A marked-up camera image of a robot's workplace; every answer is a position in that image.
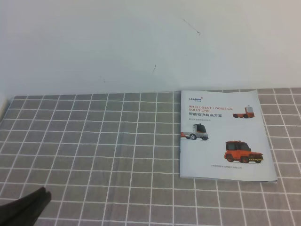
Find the orange utility vehicle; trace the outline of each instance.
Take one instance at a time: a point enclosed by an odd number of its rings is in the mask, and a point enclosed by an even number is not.
[[[242,114],[233,114],[233,117],[234,118],[253,118],[255,115],[254,115],[254,111],[253,111],[253,108],[250,107],[250,106],[247,106],[245,107],[245,112],[246,113],[242,113]]]
[[[252,152],[248,144],[241,141],[226,142],[226,153],[224,158],[229,162],[239,161],[241,163],[261,163],[263,160],[262,153]]]

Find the leador logo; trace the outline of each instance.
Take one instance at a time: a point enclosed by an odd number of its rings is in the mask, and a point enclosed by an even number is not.
[[[203,99],[203,97],[201,97],[201,98],[189,98],[189,100],[194,100],[194,101],[197,101],[197,102],[202,102],[202,99]]]

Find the booklet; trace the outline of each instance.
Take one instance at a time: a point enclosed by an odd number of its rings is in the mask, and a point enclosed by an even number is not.
[[[257,91],[182,91],[180,177],[277,181]]]

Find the orange title text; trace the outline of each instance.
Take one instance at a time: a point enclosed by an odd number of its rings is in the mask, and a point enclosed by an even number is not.
[[[233,110],[232,107],[206,107],[206,106],[195,106],[189,105],[189,111],[193,112],[210,112],[210,110]]]

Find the checkered tablecloth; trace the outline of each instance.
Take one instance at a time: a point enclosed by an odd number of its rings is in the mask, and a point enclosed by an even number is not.
[[[15,97],[0,204],[45,186],[37,226],[301,225],[301,88],[258,93],[275,184],[179,178],[180,92]]]

